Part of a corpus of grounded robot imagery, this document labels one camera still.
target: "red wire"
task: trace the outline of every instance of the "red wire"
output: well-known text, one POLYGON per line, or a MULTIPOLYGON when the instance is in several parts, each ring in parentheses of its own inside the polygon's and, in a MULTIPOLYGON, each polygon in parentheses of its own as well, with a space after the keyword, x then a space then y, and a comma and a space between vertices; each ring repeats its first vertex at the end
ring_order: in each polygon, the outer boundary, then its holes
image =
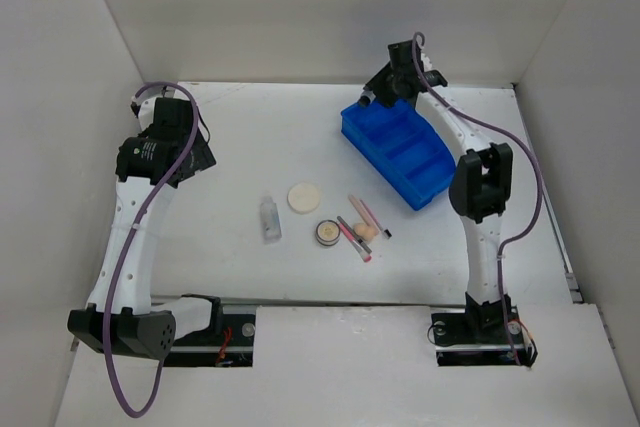
POLYGON ((227 346, 229 345, 229 342, 231 342, 231 336, 233 331, 231 330, 231 327, 227 327, 227 329, 225 331, 222 332, 224 334, 224 343, 220 346, 220 350, 218 351, 218 358, 216 359, 216 364, 218 362, 220 362, 222 359, 224 359, 225 356, 225 350, 227 350, 227 346))
POLYGON ((529 339, 533 340, 533 335, 531 335, 531 332, 529 332, 529 329, 527 329, 527 326, 524 325, 520 319, 514 319, 513 321, 518 322, 522 326, 524 331, 527 333, 527 335, 529 336, 529 339))

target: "round makeup sponge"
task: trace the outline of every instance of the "round makeup sponge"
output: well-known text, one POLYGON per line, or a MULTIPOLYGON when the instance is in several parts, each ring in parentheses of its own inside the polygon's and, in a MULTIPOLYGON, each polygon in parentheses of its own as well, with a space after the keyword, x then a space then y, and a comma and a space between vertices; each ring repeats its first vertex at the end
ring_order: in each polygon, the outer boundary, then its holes
POLYGON ((306 182, 296 184, 289 190, 287 201, 294 212, 308 214, 320 205, 320 189, 306 182))
POLYGON ((376 236, 375 229, 364 223, 359 223, 354 225, 353 231, 356 234, 358 234, 360 237, 362 237, 365 240, 365 242, 371 242, 373 238, 376 236))

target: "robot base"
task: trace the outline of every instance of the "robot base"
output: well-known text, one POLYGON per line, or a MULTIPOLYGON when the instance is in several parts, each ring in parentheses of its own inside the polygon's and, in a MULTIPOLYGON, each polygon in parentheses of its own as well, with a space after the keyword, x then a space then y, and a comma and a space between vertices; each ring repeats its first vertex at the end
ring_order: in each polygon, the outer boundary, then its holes
MULTIPOLYGON (((182 298, 210 302, 208 327, 176 337, 180 331, 179 312, 162 309, 177 303, 162 304, 158 311, 133 315, 123 309, 111 316, 111 348, 114 354, 159 360, 165 367, 251 367, 256 330, 256 305, 223 305, 218 297, 185 295, 182 298)), ((67 328, 92 350, 102 354, 104 314, 91 304, 72 310, 67 328)))
MULTIPOLYGON (((511 307, 510 302, 508 305, 511 338, 515 344, 518 360, 521 365, 530 367, 535 361, 534 351, 525 344, 522 328, 518 323, 517 308, 511 307)), ((478 328, 475 318, 470 313, 469 305, 466 309, 433 310, 429 331, 433 331, 438 365, 441 367, 517 365, 504 330, 502 314, 499 318, 494 317, 495 321, 485 323, 482 329, 478 328)))

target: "white wall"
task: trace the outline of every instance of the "white wall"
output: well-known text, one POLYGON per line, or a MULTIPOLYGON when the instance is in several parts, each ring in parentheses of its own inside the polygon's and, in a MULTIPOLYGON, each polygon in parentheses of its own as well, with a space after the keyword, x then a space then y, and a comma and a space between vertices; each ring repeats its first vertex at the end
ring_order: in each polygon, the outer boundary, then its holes
POLYGON ((416 29, 458 82, 517 81, 565 0, 107 0, 148 80, 363 81, 416 29))
POLYGON ((578 281, 640 411, 640 0, 568 0, 517 92, 578 281))
POLYGON ((104 0, 0 0, 0 424, 51 421, 141 79, 104 0))

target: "white table surface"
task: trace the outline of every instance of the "white table surface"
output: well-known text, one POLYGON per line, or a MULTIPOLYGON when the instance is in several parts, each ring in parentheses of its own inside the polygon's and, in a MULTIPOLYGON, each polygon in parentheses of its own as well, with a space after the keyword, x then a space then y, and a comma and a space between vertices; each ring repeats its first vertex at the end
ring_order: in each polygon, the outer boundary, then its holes
MULTIPOLYGON (((524 367, 437 367, 428 307, 258 310, 253 368, 165 369, 156 403, 129 419, 104 359, 81 346, 57 427, 637 426, 600 316, 589 305, 522 305, 540 356, 524 367)), ((118 358, 146 401, 155 363, 118 358)))
MULTIPOLYGON (((183 83, 211 129, 215 167, 180 185, 165 220, 152 277, 156 295, 200 293, 226 298, 461 304, 468 268, 462 224, 446 193, 414 212, 340 133, 340 111, 359 96, 352 85, 183 83), (313 213, 287 205, 294 184, 322 190, 313 213), (278 204, 283 238, 264 245, 258 207, 278 204), (323 248, 316 224, 342 215, 359 220, 347 195, 369 204, 393 238, 372 243, 364 264, 341 239, 323 248)), ((470 114, 524 138, 509 89, 450 88, 470 114)), ((493 137, 496 141, 503 138, 493 137)), ((534 177, 514 146, 512 197, 503 238, 529 221, 534 177)), ((543 211, 525 240, 506 250, 505 276, 516 303, 571 302, 561 253, 543 211)))

